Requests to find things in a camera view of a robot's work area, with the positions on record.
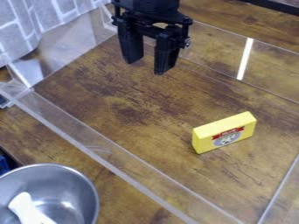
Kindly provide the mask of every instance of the red label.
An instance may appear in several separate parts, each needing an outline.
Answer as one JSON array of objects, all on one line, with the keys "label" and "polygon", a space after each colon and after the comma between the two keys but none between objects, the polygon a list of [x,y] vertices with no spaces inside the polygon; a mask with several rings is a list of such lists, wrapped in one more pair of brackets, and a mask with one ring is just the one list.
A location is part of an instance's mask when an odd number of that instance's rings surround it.
[{"label": "red label", "polygon": [[245,127],[240,127],[240,128],[229,129],[229,130],[227,130],[227,131],[219,133],[216,136],[213,136],[213,137],[212,137],[212,140],[219,139],[219,138],[224,137],[224,136],[228,135],[228,134],[240,132],[241,130],[244,130],[244,128],[245,128]]}]

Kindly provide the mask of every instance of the wooden table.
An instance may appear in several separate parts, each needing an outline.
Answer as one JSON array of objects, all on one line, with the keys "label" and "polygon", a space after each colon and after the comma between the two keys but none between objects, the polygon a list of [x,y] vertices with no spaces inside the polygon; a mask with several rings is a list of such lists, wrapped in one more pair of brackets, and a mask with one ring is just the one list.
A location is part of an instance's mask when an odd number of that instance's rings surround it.
[{"label": "wooden table", "polygon": [[[299,52],[297,17],[220,0],[185,0],[181,11]],[[151,49],[127,65],[112,38],[36,92],[229,214],[257,222],[299,151],[297,104],[184,59],[164,76],[152,69]],[[247,110],[253,137],[196,155],[192,128]],[[17,107],[0,112],[0,127],[1,147],[21,165],[59,163],[88,175],[101,199],[97,223],[181,223]]]}]

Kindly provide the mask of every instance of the black robotic gripper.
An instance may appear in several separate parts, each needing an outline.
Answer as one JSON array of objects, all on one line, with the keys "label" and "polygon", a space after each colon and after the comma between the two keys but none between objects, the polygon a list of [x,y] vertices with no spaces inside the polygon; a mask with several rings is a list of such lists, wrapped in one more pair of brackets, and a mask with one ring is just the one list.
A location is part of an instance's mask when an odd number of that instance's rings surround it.
[{"label": "black robotic gripper", "polygon": [[144,57],[147,36],[156,40],[153,73],[165,73],[175,66],[180,49],[191,45],[192,19],[177,11],[180,0],[113,0],[112,4],[116,13],[113,25],[125,62],[131,64]]}]

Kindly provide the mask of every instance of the metal bowl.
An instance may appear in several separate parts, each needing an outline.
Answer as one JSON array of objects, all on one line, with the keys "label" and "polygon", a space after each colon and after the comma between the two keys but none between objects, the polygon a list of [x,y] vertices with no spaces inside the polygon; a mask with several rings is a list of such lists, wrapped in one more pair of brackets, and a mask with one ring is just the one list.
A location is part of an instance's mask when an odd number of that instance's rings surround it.
[{"label": "metal bowl", "polygon": [[0,223],[20,224],[8,204],[28,192],[37,209],[59,224],[95,224],[99,195],[88,178],[60,164],[24,166],[0,177]]}]

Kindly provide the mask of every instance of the yellow box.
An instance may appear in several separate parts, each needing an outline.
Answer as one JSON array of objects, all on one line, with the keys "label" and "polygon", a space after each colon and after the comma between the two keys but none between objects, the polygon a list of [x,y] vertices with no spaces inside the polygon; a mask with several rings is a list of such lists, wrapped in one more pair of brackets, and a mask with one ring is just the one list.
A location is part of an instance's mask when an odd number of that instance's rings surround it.
[{"label": "yellow box", "polygon": [[257,120],[249,112],[201,125],[192,130],[192,147],[199,154],[253,135]]}]

